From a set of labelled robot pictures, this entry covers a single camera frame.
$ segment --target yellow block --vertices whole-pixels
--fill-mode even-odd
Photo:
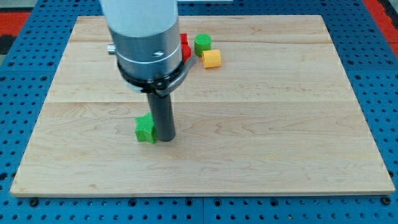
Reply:
[[[219,67],[221,65],[221,53],[220,50],[204,50],[201,53],[201,59],[205,68]]]

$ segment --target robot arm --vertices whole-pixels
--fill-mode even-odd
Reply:
[[[122,77],[147,93],[157,136],[175,136],[170,93],[195,63],[182,62],[176,0],[100,0]]]

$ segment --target wood grain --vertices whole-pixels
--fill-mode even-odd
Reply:
[[[79,17],[14,179],[17,197],[363,195],[395,190],[320,16],[181,17],[220,68],[173,94],[177,136],[135,140],[144,95]]]

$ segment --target blue pegboard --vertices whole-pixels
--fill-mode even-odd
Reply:
[[[180,4],[181,15],[320,14],[381,155],[398,177],[398,60],[358,0]],[[397,223],[398,196],[14,198],[9,194],[77,16],[97,0],[39,0],[0,67],[0,223]]]

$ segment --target wooden table surface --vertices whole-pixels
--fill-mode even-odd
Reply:
[[[79,17],[24,154],[16,197],[364,195],[394,191],[320,16],[188,16],[201,60],[172,94],[177,136],[138,143],[102,17]]]

